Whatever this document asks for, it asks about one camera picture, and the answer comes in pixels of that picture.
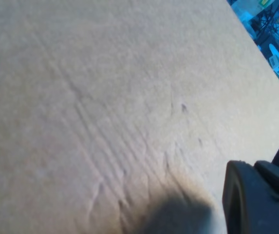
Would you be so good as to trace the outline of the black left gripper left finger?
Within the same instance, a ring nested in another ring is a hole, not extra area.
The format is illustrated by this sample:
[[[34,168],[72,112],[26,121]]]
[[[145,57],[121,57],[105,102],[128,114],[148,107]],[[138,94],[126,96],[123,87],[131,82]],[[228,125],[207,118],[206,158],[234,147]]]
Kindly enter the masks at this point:
[[[227,163],[223,210],[229,234],[279,234],[279,193],[254,165]]]

